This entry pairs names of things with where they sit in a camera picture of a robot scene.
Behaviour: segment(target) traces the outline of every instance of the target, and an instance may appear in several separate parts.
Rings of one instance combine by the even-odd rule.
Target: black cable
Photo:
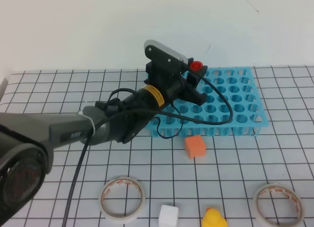
[[[80,171],[80,168],[82,166],[82,162],[83,162],[83,159],[85,157],[85,153],[87,151],[87,147],[88,147],[90,139],[92,138],[92,135],[93,135],[93,130],[91,131],[91,133],[89,133],[89,135],[87,137],[87,140],[85,142],[85,145],[83,147],[82,153],[80,154],[80,157],[79,157],[79,160],[78,160],[77,168],[75,170],[74,177],[73,177],[73,180],[72,180],[72,183],[71,183],[71,187],[70,187],[69,196],[68,196],[68,199],[67,199],[67,204],[65,206],[62,227],[66,227],[66,225],[67,225],[75,184],[77,182],[77,179],[78,179],[78,176],[79,176],[79,171]]]
[[[117,90],[114,90],[111,92],[110,96],[109,96],[109,99],[108,101],[111,99],[111,97],[114,95],[114,94],[117,94],[118,92],[121,92],[121,91],[124,91],[124,92],[130,92],[132,94],[134,94],[135,96],[138,96],[139,93],[133,89],[130,89],[130,88],[119,88]]]
[[[179,115],[181,115],[181,113],[178,111],[178,109],[173,105],[173,102],[171,102],[171,106],[178,112]],[[176,137],[176,136],[180,133],[180,131],[182,130],[182,127],[183,127],[183,120],[181,119],[181,128],[180,128],[180,130],[179,130],[175,135],[169,136],[169,137],[163,136],[163,135],[160,134],[160,132],[159,132],[159,130],[158,130],[158,129],[159,129],[160,122],[161,122],[160,117],[154,117],[154,118],[156,118],[156,119],[158,120],[157,134],[158,134],[162,139],[171,139],[171,138],[173,138],[173,137]]]

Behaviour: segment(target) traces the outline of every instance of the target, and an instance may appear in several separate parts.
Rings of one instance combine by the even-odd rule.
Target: black grid line
[[[269,117],[270,117],[270,114],[269,114],[269,112],[268,112],[267,104],[266,104],[266,103],[265,103],[265,107],[266,107],[266,111],[267,111],[267,113],[268,113],[268,115],[269,115]],[[259,148],[259,144],[258,144],[258,141],[257,141],[256,137],[255,137],[255,142],[256,142],[256,145],[257,145],[258,150],[259,150],[259,155],[260,155],[260,159],[261,159],[261,162],[262,162],[262,167],[263,167],[264,175],[265,175],[267,184],[269,184],[269,180],[267,179],[267,173],[266,173],[265,166],[264,166],[264,163],[263,163],[262,154],[261,154],[261,151],[260,151],[260,148]],[[277,216],[277,211],[276,211],[274,199],[273,199],[273,196],[272,196],[271,193],[270,193],[270,198],[271,198],[271,202],[272,202],[272,204],[273,204],[273,208],[274,208],[274,212],[275,212],[275,216],[276,216],[276,221],[277,221],[277,224],[279,225],[279,219],[278,219],[278,216]]]
[[[215,146],[215,140],[212,140],[212,143],[214,145],[214,153],[215,153],[215,159],[216,159],[216,164],[217,164],[217,173],[218,173],[218,181],[219,181],[219,186],[220,186],[220,194],[221,194],[221,200],[222,200],[222,207],[224,210],[224,217],[227,218],[226,214],[226,208],[225,208],[225,203],[224,203],[224,195],[222,193],[222,187],[221,187],[221,179],[220,179],[220,173],[219,173],[219,166],[218,166],[218,159],[217,159],[217,153],[216,153],[216,146]]]
[[[233,136],[233,138],[234,138],[234,142],[235,142],[235,151],[236,151],[237,159],[238,159],[238,161],[239,161],[239,163],[240,163],[240,157],[239,157],[239,153],[238,153],[238,151],[237,151],[235,136]],[[242,176],[242,180],[243,180],[244,193],[245,193],[245,197],[246,197],[246,199],[247,199],[247,207],[248,207],[248,209],[249,209],[250,218],[252,218],[252,214],[251,214],[251,209],[250,209],[249,200],[248,200],[248,197],[247,197],[247,192],[246,192],[246,187],[245,187],[245,182],[244,182],[244,177],[243,177],[243,172],[242,172],[241,163],[240,163],[239,167],[240,167],[241,176]]]

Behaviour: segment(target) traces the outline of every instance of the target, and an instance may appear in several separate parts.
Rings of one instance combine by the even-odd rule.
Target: masking tape roll
[[[267,220],[262,214],[258,206],[258,199],[260,196],[262,196],[265,193],[282,193],[285,195],[288,199],[290,199],[293,204],[295,205],[295,209],[297,212],[297,220],[293,223],[284,224],[284,225],[277,225],[269,220]],[[255,218],[257,222],[263,226],[263,227],[298,227],[302,224],[304,220],[304,207],[302,205],[301,199],[297,196],[295,192],[290,190],[287,186],[282,184],[266,184],[259,188],[254,196],[253,196],[253,213],[255,214]]]
[[[105,207],[105,204],[104,204],[105,197],[108,193],[110,193],[110,191],[113,188],[115,188],[119,185],[122,185],[122,184],[133,185],[139,191],[139,193],[141,195],[141,204],[139,205],[138,209],[130,215],[127,215],[127,216],[110,215],[108,213],[107,208]],[[106,219],[111,220],[115,224],[127,224],[127,223],[130,223],[131,221],[134,221],[138,217],[141,210],[145,206],[145,200],[146,199],[145,199],[144,190],[136,179],[133,179],[130,177],[119,177],[115,180],[109,181],[103,187],[103,190],[102,190],[101,195],[99,197],[99,204],[100,204],[100,209],[101,209],[101,211],[102,211],[102,213]]]

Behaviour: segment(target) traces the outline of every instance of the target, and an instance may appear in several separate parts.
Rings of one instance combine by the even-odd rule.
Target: grid paper surface
[[[179,227],[199,227],[206,208],[215,207],[230,227],[259,227],[251,211],[254,191],[268,182],[293,188],[306,208],[303,227],[314,226],[314,67],[252,68],[269,119],[258,137],[203,137],[205,157],[189,160],[184,140],[152,138],[143,130],[128,144],[91,146],[78,178],[69,227],[121,227],[100,213],[98,195],[105,180],[131,176],[146,192],[146,207],[126,227],[157,227],[163,204],[179,208]],[[11,76],[0,111],[76,113],[105,101],[119,87],[141,88],[144,70],[37,71]],[[128,93],[119,93],[123,99]],[[55,150],[53,168],[34,197],[5,227],[60,227],[71,180],[83,144]],[[111,207],[128,213],[138,201],[131,192]],[[264,214],[291,222],[287,199],[265,196]]]

